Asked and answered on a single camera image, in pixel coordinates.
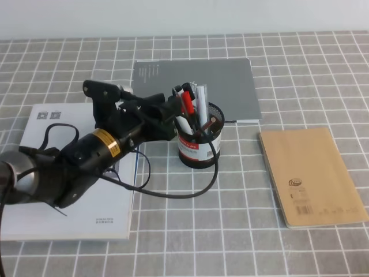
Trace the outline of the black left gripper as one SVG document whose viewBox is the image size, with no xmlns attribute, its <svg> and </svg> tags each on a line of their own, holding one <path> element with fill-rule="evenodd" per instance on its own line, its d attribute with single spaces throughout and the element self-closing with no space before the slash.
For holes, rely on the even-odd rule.
<svg viewBox="0 0 369 277">
<path fill-rule="evenodd" d="M 171 141 L 176 136 L 174 120 L 182 113 L 179 98 L 165 101 L 163 93 L 136 100 L 125 100 L 120 105 L 122 138 L 136 147 L 145 142 Z"/>
</svg>

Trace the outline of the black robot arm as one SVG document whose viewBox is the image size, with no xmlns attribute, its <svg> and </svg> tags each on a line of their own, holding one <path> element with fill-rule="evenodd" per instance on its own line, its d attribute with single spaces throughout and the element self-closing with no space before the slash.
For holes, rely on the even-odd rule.
<svg viewBox="0 0 369 277">
<path fill-rule="evenodd" d="M 162 93 L 139 98 L 128 92 L 92 97 L 95 130 L 76 134 L 62 149 L 20 147 L 1 155 L 1 205 L 41 202 L 63 209 L 105 172 L 147 141 L 170 140 L 182 108 Z"/>
</svg>

